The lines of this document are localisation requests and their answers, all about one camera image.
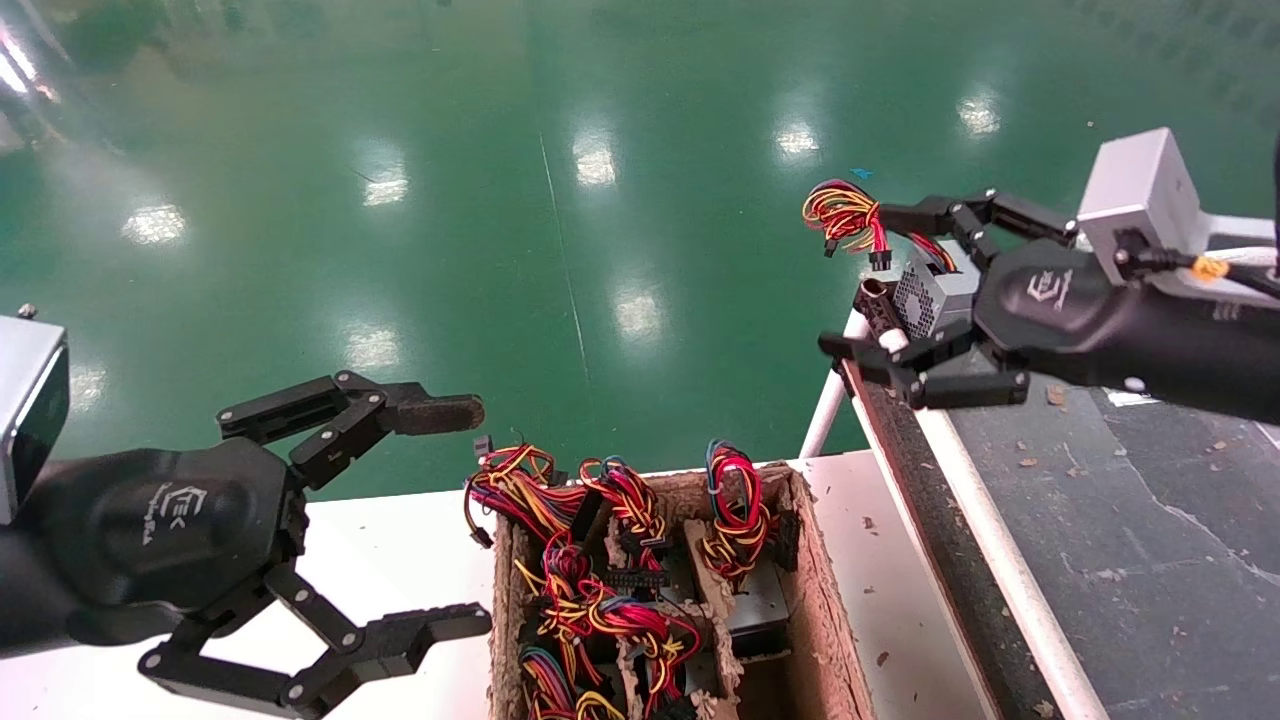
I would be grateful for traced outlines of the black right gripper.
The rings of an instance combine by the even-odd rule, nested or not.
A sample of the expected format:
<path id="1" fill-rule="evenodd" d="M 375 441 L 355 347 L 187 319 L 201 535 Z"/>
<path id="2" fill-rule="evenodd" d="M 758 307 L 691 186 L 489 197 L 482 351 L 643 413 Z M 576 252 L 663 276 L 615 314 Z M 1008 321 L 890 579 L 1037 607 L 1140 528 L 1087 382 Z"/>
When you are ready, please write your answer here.
<path id="1" fill-rule="evenodd" d="M 1151 283 L 1115 284 L 1097 256 L 1069 250 L 1079 236 L 1078 220 L 995 188 L 964 199 L 931 195 L 913 205 L 882 204 L 879 220 L 905 237 L 947 236 L 978 270 L 987 270 L 974 299 L 974 324 L 982 331 L 936 331 L 900 350 L 819 334 L 823 354 L 851 363 L 860 378 L 892 389 L 910 409 L 1024 404 L 1030 373 L 998 354 L 989 357 L 992 372 L 937 372 L 973 348 L 989 352 L 996 346 L 1032 372 L 1075 386 L 1142 392 L 1183 407 L 1277 423 L 1276 310 L 1170 295 Z M 1019 240 L 1055 243 L 1037 241 L 1000 254 L 991 225 Z"/>

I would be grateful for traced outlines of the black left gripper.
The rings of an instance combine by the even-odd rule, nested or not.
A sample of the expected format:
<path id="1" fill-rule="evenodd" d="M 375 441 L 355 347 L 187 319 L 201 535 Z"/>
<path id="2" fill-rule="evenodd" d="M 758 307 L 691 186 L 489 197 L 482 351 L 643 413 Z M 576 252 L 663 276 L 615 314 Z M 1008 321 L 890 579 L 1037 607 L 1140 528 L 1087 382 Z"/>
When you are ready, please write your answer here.
<path id="1" fill-rule="evenodd" d="M 230 441 L 211 448 L 49 465 L 3 528 L 3 655 L 172 633 L 140 660 L 142 676 L 285 719 L 324 719 L 369 683 L 413 675 L 433 646 L 489 633 L 492 615 L 457 603 L 356 626 L 289 566 L 307 528 L 301 483 L 324 488 L 389 434 L 449 434 L 484 419 L 476 395 L 338 372 L 223 409 Z M 292 469 L 259 446 L 297 434 Z M 312 664 L 289 675 L 202 653 L 273 601 L 326 646 Z"/>

